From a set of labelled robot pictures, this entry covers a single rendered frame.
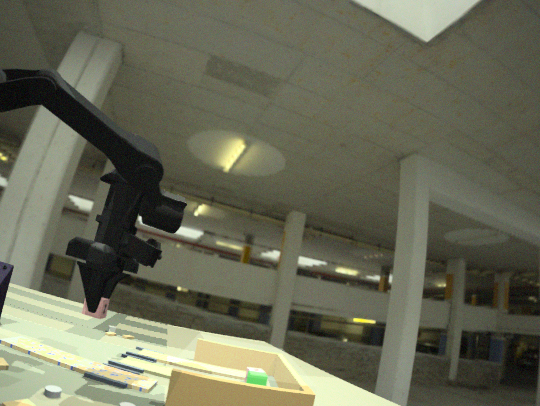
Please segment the pink letter cube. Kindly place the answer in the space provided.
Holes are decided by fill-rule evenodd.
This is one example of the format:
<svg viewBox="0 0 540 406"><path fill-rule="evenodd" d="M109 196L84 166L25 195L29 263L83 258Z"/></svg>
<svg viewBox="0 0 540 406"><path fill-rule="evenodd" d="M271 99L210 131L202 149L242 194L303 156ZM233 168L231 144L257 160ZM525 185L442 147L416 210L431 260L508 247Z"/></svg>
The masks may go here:
<svg viewBox="0 0 540 406"><path fill-rule="evenodd" d="M98 305L97 311L95 313L91 313L87 309L87 303L86 303L86 297L84 299L84 306L83 311L81 312L84 315L88 315L89 317L103 319L107 316L107 310L109 305L109 299L101 297L100 304Z"/></svg>

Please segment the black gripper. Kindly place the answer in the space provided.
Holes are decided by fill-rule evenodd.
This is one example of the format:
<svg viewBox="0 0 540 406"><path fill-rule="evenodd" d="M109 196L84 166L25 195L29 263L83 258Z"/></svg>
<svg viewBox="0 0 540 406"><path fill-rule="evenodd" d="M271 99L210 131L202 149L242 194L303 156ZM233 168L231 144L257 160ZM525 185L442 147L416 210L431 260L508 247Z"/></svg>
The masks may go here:
<svg viewBox="0 0 540 406"><path fill-rule="evenodd" d="M101 297L110 299L117 283L130 274L136 273L139 263L119 249L119 254L112 248L114 237L124 228L124 232L136 234L135 218L120 212L106 210L95 219L98 229L94 241L74 237L69 241L65 255L73 256L85 262L77 261L85 291L87 309L91 313L97 311ZM124 233L123 232L123 233Z"/></svg>

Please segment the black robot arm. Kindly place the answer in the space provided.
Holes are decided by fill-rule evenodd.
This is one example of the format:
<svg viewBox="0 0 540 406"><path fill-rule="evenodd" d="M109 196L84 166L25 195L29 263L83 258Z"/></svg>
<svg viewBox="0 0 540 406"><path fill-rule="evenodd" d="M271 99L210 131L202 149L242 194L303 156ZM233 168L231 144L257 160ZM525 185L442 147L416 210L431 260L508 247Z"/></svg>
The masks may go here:
<svg viewBox="0 0 540 406"><path fill-rule="evenodd" d="M154 143L123 130L77 92L54 69L0 68L0 112L43 105L102 151L114 165L100 180L110 184L104 209L123 213L156 229L175 233L181 227L185 197L161 190L163 164ZM119 249L144 266L161 259L161 243L124 232L114 237Z"/></svg>

